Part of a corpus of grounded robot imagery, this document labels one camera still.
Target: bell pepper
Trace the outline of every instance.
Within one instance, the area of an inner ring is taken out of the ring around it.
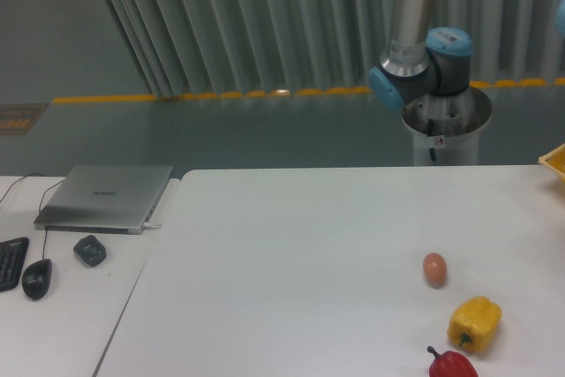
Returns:
[[[484,296],[463,302],[451,315],[448,337],[458,349],[481,352],[491,342],[502,310]]]
[[[430,377],[478,377],[472,363],[459,352],[446,351],[441,355],[432,346],[427,351],[435,356],[430,365]]]

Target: black keyboard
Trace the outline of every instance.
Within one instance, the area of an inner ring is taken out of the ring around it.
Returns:
[[[14,238],[0,243],[0,291],[18,286],[28,246],[29,238]]]

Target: computer mouse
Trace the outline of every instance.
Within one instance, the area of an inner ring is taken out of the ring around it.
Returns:
[[[39,300],[45,296],[51,284],[52,269],[51,260],[38,260],[26,268],[21,277],[21,287],[28,298]]]

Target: floor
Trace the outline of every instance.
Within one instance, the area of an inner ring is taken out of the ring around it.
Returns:
[[[565,86],[489,88],[479,165],[534,164],[565,142]],[[50,104],[27,135],[0,136],[0,175],[74,164],[196,169],[411,166],[398,111],[370,94]]]

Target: silver laptop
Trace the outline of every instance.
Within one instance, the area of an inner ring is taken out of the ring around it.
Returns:
[[[48,230],[140,234],[171,171],[169,166],[77,165],[34,223]]]

